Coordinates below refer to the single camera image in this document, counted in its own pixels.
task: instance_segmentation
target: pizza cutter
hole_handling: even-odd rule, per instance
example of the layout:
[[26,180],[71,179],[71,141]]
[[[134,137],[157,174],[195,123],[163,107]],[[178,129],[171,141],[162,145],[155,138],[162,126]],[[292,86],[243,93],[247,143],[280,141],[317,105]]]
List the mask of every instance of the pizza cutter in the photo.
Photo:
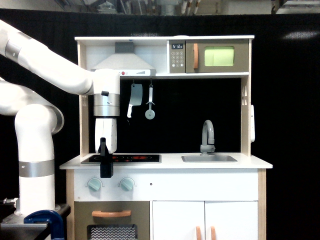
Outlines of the pizza cutter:
[[151,109],[151,106],[152,104],[154,105],[154,103],[152,102],[152,99],[153,99],[153,90],[154,90],[154,87],[152,84],[150,84],[150,87],[149,87],[149,101],[146,103],[146,104],[149,104],[149,109],[145,112],[145,117],[149,120],[153,119],[155,117],[155,111],[153,111]]

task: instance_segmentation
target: black cooktop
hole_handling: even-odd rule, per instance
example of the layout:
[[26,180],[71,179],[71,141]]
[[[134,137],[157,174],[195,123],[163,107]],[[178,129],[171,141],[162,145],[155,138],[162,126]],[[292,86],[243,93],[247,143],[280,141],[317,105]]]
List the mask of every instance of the black cooktop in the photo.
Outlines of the black cooktop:
[[[113,163],[161,163],[160,154],[113,154]],[[82,164],[100,164],[100,154],[94,154],[88,159],[82,161]]]

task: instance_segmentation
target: orange handle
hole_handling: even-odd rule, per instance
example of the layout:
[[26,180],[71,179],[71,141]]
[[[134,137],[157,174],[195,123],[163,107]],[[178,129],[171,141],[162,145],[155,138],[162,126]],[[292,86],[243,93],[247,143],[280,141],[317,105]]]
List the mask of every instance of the orange handle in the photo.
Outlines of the orange handle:
[[197,43],[193,44],[193,52],[194,52],[193,69],[197,69],[198,68],[198,58],[199,58]]
[[196,230],[196,240],[201,240],[201,231],[200,231],[200,227],[196,226],[195,227]]
[[119,218],[119,217],[127,217],[131,215],[131,210],[127,211],[93,211],[92,217],[98,218]]
[[211,240],[216,240],[216,229],[214,226],[211,227]]

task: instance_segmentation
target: red light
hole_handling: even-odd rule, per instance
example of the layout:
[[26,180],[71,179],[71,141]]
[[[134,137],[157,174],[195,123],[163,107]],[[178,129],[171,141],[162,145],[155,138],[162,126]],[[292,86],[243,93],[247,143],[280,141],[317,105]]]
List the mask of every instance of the red light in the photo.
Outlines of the red light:
[[146,156],[133,156],[132,159],[147,159]]

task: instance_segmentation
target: white cabinet door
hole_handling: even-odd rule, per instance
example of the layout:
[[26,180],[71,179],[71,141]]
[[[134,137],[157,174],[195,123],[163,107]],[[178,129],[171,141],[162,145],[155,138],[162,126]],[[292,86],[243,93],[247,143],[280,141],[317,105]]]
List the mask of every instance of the white cabinet door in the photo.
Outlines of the white cabinet door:
[[153,240],[205,239],[204,201],[153,201]]
[[205,239],[258,240],[258,202],[205,202]]

